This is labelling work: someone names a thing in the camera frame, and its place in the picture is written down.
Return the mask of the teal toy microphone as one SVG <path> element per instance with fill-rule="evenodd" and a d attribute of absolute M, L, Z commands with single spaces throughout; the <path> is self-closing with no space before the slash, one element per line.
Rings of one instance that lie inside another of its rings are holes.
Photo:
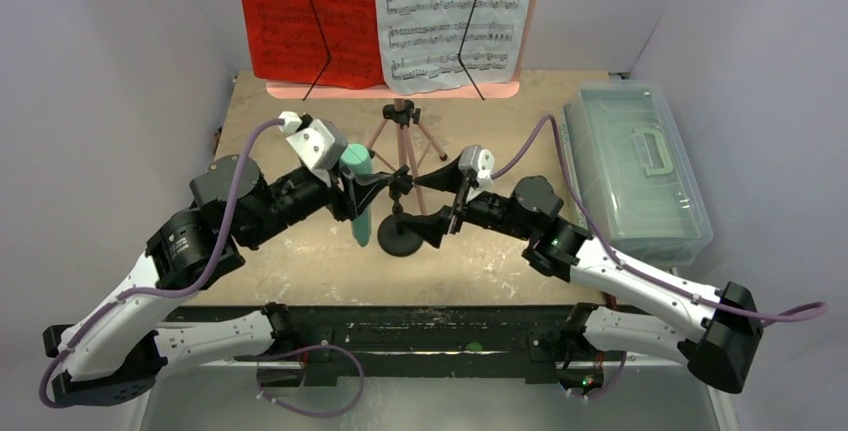
<path fill-rule="evenodd" d="M 340 163 L 349 168 L 356 176 L 371 174 L 373 171 L 372 158 L 368 149 L 358 143 L 347 145 L 340 158 Z M 370 207 L 367 207 L 351 222 L 351 230 L 357 244 L 360 247 L 366 247 L 372 234 Z"/>

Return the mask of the black microphone desk stand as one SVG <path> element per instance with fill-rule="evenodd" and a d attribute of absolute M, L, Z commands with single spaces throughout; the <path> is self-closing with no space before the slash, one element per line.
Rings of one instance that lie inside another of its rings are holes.
<path fill-rule="evenodd" d="M 388 185 L 389 197 L 392 200 L 391 214 L 385 217 L 378 226 L 377 241 L 380 248 L 394 257 L 408 257 L 417 252 L 423 244 L 423 239 L 413 231 L 402 226 L 405 216 L 401 198 L 413 188 L 413 178 L 407 165 L 401 166 L 392 174 Z"/>

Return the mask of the pink music stand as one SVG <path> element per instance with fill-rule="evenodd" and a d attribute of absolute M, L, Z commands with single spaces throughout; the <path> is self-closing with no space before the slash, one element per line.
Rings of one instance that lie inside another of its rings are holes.
<path fill-rule="evenodd" d="M 531 9 L 532 9 L 533 3 L 534 3 L 534 0 L 532 0 L 532 2 L 531 2 L 531 8 L 530 8 L 530 14 L 529 14 L 528 20 L 527 20 L 527 26 L 528 26 L 528 21 L 529 21 L 530 15 L 531 15 Z M 523 45 L 524 45 L 524 38 L 523 38 L 522 49 L 521 49 L 521 52 L 520 52 L 520 55 L 519 55 L 519 67 L 520 67 L 520 58 L 521 58 L 522 51 L 523 51 Z M 514 76 L 514 79 L 510 82 L 507 82 L 507 83 L 504 83 L 504 84 L 485 84 L 481 87 L 465 86 L 465 87 L 461 87 L 461 88 L 457 88 L 457 89 L 470 89 L 478 97 L 484 97 L 491 87 L 493 87 L 493 86 L 503 86 L 503 85 L 506 85 L 508 83 L 513 82 L 518 76 L 519 67 L 518 67 L 518 71 L 517 71 L 516 75 Z M 312 91 L 314 90 L 314 88 L 316 88 L 316 87 L 341 88 L 341 87 L 334 87 L 334 86 L 322 86 L 322 85 L 317 85 L 317 84 L 313 84 L 313 85 L 298 84 L 298 85 L 301 86 L 302 91 L 305 95 L 310 95 L 312 93 Z M 367 89 L 380 87 L 380 86 L 385 87 L 388 90 L 390 90 L 388 88 L 388 86 L 386 85 L 385 81 L 381 85 L 373 86 L 373 87 L 366 88 L 366 89 L 359 89 L 359 90 L 367 90 Z M 410 167 L 417 167 L 419 165 L 419 159 L 413 154 L 412 149 L 411 149 L 410 130 L 411 130 L 412 127 L 414 127 L 418 124 L 419 118 L 418 118 L 418 112 L 417 112 L 416 108 L 411 103 L 411 97 L 414 96 L 414 95 L 422 95 L 422 94 L 425 94 L 425 93 L 413 94 L 413 95 L 399 95 L 399 94 L 396 94 L 394 92 L 392 92 L 392 93 L 395 95 L 396 99 L 387 108 L 386 121 L 394 124 L 395 127 L 396 127 L 399 161 L 403 165 L 407 165 L 407 166 L 410 166 Z"/>

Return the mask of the red sheet music page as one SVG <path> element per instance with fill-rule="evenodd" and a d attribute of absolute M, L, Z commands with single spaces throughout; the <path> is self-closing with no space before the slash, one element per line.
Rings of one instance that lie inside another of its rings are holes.
<path fill-rule="evenodd" d="M 241 0 L 254 74 L 366 89 L 384 73 L 375 0 Z"/>

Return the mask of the white sheet music page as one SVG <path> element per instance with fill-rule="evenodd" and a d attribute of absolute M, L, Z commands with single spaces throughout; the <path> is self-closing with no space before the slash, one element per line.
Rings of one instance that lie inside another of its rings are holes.
<path fill-rule="evenodd" d="M 413 95 L 512 81 L 531 2 L 375 0 L 386 85 Z"/>

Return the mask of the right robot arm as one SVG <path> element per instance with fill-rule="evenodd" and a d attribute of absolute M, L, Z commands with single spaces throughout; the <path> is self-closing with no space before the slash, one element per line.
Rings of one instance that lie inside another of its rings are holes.
<path fill-rule="evenodd" d="M 540 274 L 593 287 L 638 308 L 626 313 L 591 306 L 564 327 L 561 343 L 576 358 L 594 350 L 635 352 L 684 365 L 704 384 L 738 394 L 764 334 L 752 292 L 685 280 L 604 243 L 559 214 L 562 199 L 543 176 L 519 180 L 509 196 L 472 194 L 472 179 L 451 164 L 421 177 L 426 187 L 454 193 L 431 215 L 402 214 L 398 226 L 439 247 L 471 224 L 520 239 L 523 258 Z"/>

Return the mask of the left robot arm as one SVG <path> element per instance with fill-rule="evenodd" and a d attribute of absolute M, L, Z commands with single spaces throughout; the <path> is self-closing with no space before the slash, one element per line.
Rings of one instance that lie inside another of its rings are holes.
<path fill-rule="evenodd" d="M 282 304 L 188 328 L 168 330 L 163 321 L 242 267 L 242 248 L 255 250 L 320 210 L 354 220 L 383 189 L 410 181 L 406 168 L 357 175 L 342 165 L 332 166 L 327 179 L 299 166 L 268 181 L 247 156 L 215 161 L 191 181 L 191 205 L 153 234 L 131 272 L 93 312 L 77 324 L 44 330 L 51 362 L 39 385 L 41 402 L 54 409 L 123 404 L 184 367 L 305 352 Z"/>

